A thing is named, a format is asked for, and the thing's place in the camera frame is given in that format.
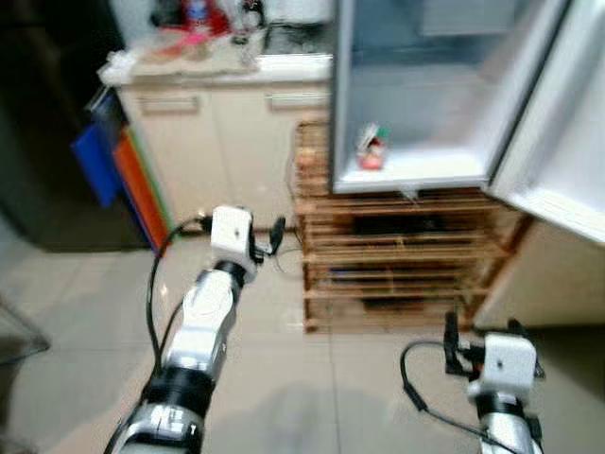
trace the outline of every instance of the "wooden rack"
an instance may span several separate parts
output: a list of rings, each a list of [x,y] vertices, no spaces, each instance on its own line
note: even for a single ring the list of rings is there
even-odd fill
[[[477,188],[332,195],[326,127],[296,135],[296,213],[307,331],[469,326],[529,218]]]

